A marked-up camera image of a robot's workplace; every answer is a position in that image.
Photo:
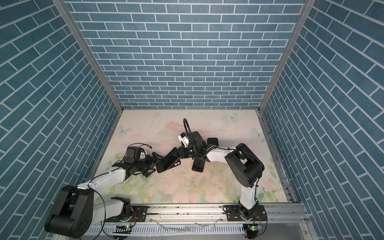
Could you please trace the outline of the black phone case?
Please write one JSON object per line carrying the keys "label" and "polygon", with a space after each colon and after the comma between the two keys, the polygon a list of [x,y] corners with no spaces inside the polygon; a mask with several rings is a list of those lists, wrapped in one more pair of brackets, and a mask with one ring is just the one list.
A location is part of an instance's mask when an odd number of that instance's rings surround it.
{"label": "black phone case", "polygon": [[207,138],[207,144],[212,146],[218,146],[219,140],[218,138]]}
{"label": "black phone case", "polygon": [[178,149],[173,148],[165,157],[160,159],[156,164],[158,173],[163,173],[172,168],[178,167],[181,164]]}

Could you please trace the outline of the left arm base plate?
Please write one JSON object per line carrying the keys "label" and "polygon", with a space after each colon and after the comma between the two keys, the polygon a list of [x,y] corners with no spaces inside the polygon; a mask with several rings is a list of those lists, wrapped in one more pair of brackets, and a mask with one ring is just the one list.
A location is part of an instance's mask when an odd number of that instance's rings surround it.
{"label": "left arm base plate", "polygon": [[146,221],[148,206],[131,206],[129,218],[127,217],[110,217],[106,219],[107,223],[143,223]]}

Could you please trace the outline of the black phone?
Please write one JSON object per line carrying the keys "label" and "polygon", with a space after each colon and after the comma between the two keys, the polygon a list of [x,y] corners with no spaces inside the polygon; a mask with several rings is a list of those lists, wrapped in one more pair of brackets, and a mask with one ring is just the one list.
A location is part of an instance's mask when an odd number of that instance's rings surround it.
{"label": "black phone", "polygon": [[194,159],[192,170],[195,172],[202,173],[204,171],[205,161],[200,159]]}

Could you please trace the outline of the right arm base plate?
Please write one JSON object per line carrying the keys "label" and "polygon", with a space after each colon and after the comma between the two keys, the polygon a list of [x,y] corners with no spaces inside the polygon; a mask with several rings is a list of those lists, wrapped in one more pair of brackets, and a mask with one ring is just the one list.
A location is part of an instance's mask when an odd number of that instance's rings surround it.
{"label": "right arm base plate", "polygon": [[267,221],[268,215],[263,205],[257,203],[252,209],[246,209],[241,203],[224,205],[224,213],[228,222],[239,221]]}

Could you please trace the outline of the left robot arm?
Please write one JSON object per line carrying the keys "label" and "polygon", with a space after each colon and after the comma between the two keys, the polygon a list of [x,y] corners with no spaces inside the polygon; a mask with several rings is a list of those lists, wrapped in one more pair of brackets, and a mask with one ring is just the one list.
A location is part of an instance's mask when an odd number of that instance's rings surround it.
{"label": "left robot arm", "polygon": [[137,222],[145,221],[148,208],[133,207],[131,200],[123,197],[107,200],[102,194],[133,175],[149,177],[161,160],[157,153],[138,157],[126,153],[109,171],[77,186],[63,187],[47,217],[45,231],[79,239],[95,224],[103,227],[107,221],[116,221],[123,231],[131,232]]}

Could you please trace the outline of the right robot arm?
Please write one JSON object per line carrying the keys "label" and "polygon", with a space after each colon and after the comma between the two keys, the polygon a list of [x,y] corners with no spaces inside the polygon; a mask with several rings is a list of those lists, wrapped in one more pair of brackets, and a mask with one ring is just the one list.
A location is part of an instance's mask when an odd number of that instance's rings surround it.
{"label": "right robot arm", "polygon": [[202,172],[206,162],[227,164],[237,181],[242,185],[240,207],[248,213],[255,209],[258,204],[257,184],[265,167],[247,145],[240,143],[236,147],[229,148],[216,145],[181,146],[174,155],[179,159],[192,158],[194,160],[192,170],[195,172]]}

